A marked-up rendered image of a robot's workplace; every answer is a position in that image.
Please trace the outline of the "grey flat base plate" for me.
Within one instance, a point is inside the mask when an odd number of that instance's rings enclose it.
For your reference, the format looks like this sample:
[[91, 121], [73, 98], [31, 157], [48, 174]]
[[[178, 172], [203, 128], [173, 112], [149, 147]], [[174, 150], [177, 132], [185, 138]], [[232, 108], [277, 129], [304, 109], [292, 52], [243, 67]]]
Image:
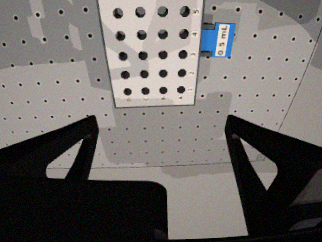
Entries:
[[322, 0], [206, 0], [236, 23], [200, 57], [195, 106], [115, 109], [96, 0], [0, 0], [0, 149], [95, 115], [91, 169], [232, 164], [228, 115], [280, 132], [322, 35]]

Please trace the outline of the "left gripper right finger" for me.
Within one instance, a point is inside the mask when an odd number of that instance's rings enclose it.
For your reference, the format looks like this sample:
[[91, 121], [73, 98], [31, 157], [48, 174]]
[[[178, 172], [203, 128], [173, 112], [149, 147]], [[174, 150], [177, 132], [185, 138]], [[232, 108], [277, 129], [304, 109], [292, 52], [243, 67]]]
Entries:
[[[322, 203], [322, 147], [234, 115], [227, 116], [224, 131], [248, 235], [268, 233], [293, 207]], [[268, 191], [240, 138], [276, 164]]]

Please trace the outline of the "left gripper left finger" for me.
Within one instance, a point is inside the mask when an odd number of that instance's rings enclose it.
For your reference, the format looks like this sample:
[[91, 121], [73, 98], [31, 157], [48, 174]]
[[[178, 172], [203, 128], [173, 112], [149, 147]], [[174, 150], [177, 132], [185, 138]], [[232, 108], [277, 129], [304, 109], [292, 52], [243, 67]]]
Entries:
[[0, 149], [0, 172], [5, 175], [41, 177], [47, 166], [83, 139], [75, 161], [64, 179], [88, 180], [99, 128], [95, 115], [51, 132]]

